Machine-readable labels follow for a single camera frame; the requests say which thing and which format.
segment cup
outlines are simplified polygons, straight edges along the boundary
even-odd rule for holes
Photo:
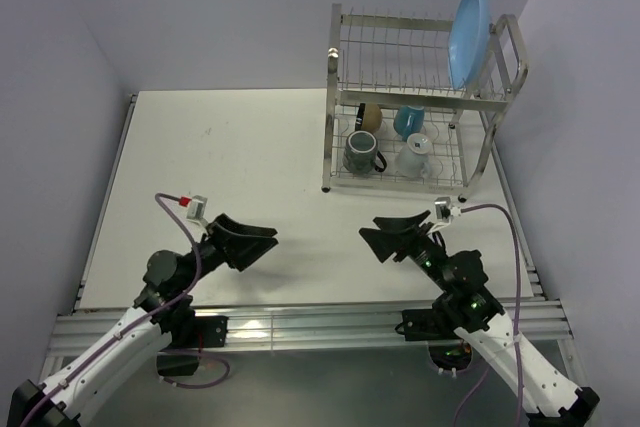
[[[431,142],[426,135],[411,134],[396,156],[396,170],[410,179],[429,177],[431,175],[428,155],[430,151]]]
[[[424,107],[403,105],[398,109],[396,117],[393,119],[393,130],[406,142],[411,134],[420,132],[423,123]]]
[[[355,130],[366,130],[375,134],[382,125],[382,110],[378,104],[360,104],[356,115]]]
[[[382,167],[376,165],[376,158],[380,159]],[[352,174],[364,175],[373,169],[376,172],[384,172],[387,168],[387,161],[378,152],[378,140],[373,134],[365,130],[358,130],[347,137],[342,165]]]

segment metal dish rack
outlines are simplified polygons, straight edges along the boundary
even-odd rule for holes
[[[329,37],[327,110],[325,120],[322,190],[332,187],[456,194],[467,199],[486,168],[496,131],[527,76],[524,41],[513,15],[502,15],[491,25],[489,48],[482,72],[463,89],[451,86],[448,43],[452,20],[342,13],[333,4]],[[516,59],[511,76],[501,44],[508,32]],[[358,106],[378,104],[383,113],[376,132],[379,149],[389,166],[383,173],[354,175],[342,166],[347,136],[355,128]],[[425,179],[408,179],[395,172],[393,161],[404,142],[393,130],[402,105],[424,106],[422,132],[431,143],[432,173]],[[489,117],[475,169],[467,176],[460,117],[465,110]]]

